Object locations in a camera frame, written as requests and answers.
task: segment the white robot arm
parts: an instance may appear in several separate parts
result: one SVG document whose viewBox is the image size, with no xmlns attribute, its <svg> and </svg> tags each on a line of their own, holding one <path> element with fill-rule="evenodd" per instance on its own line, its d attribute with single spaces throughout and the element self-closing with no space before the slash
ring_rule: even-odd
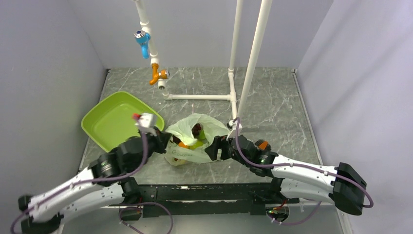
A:
<svg viewBox="0 0 413 234">
<path fill-rule="evenodd" d="M 154 127 L 154 115 L 143 114 L 136 118 L 141 120 L 140 129 L 144 131 L 141 133 L 147 137 L 147 156 L 153 152 L 165 153 L 171 134 Z M 232 123 L 239 126 L 239 120 Z M 338 167 L 333 167 L 296 161 L 272 152 L 264 140 L 254 144 L 243 135 L 237 135 L 238 131 L 231 131 L 228 136 L 216 136 L 205 152 L 216 160 L 221 149 L 222 160 L 232 158 L 258 176 L 271 177 L 272 181 L 263 194 L 253 193 L 253 196 L 256 195 L 254 200 L 262 199 L 265 204 L 274 204 L 307 198 L 334 204 L 352 215 L 361 215 L 363 207 L 373 206 L 369 196 L 370 205 L 363 205 L 367 184 L 350 165 L 340 163 Z M 143 148 L 141 138 L 131 137 L 56 188 L 36 196 L 21 196 L 21 217 L 27 215 L 20 223 L 22 232 L 48 234 L 61 224 L 100 207 L 140 203 L 143 196 L 137 182 L 132 177 L 124 176 L 143 165 Z"/>
</svg>

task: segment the blue faucet handle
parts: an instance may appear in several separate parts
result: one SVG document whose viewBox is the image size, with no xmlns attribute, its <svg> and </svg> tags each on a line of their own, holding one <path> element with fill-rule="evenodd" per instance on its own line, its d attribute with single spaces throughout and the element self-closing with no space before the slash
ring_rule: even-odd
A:
<svg viewBox="0 0 413 234">
<path fill-rule="evenodd" d="M 149 58 L 149 51 L 148 51 L 148 42 L 150 40 L 149 33 L 146 33 L 145 31 L 140 30 L 140 31 L 137 31 L 134 36 L 135 36 L 136 42 L 138 42 L 139 45 L 141 46 L 143 58 L 144 59 Z"/>
</svg>

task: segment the green plastic tray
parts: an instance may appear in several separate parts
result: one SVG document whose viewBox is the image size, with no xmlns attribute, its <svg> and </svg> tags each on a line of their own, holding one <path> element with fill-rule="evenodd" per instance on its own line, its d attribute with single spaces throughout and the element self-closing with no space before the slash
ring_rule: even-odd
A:
<svg viewBox="0 0 413 234">
<path fill-rule="evenodd" d="M 157 115 L 156 126 L 163 130 L 164 119 L 147 104 L 124 91 L 113 93 L 91 109 L 82 119 L 82 129 L 106 152 L 132 136 L 139 136 L 134 113 Z"/>
</svg>

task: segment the gray marble floor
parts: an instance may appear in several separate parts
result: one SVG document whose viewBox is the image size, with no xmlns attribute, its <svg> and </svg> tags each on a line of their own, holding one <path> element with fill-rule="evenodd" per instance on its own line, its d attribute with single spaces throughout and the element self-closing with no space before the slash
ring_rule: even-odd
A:
<svg viewBox="0 0 413 234">
<path fill-rule="evenodd" d="M 172 94 L 223 95 L 229 93 L 226 67 L 168 68 Z M 235 70 L 235 90 L 241 97 L 246 68 Z M 157 111 L 166 127 L 192 113 L 207 114 L 226 124 L 231 118 L 228 101 L 163 100 L 155 85 L 150 86 L 150 68 L 111 69 L 103 98 L 123 90 Z M 272 150 L 292 159 L 319 164 L 297 87 L 288 68 L 256 68 L 242 118 L 243 134 L 251 140 L 265 139 Z M 82 167 L 104 151 L 92 140 Z M 171 166 L 162 155 L 154 154 L 135 176 L 139 184 L 195 184 L 268 182 L 232 159 L 207 164 Z"/>
</svg>

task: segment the gray wall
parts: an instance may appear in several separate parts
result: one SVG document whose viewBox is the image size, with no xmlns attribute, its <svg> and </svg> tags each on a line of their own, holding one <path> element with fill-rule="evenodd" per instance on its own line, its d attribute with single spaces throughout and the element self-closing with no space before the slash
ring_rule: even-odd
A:
<svg viewBox="0 0 413 234">
<path fill-rule="evenodd" d="M 299 66 L 326 164 L 348 162 L 375 206 L 356 234 L 412 232 L 413 1 L 334 1 Z"/>
<path fill-rule="evenodd" d="M 73 176 L 105 69 L 66 0 L 0 3 L 0 233 L 17 198 Z"/>
<path fill-rule="evenodd" d="M 146 67 L 131 0 L 69 0 L 108 68 Z M 297 68 L 332 0 L 274 0 L 258 66 Z M 246 66 L 261 1 L 245 0 L 236 66 Z M 236 0 L 146 0 L 161 66 L 229 65 Z"/>
</svg>

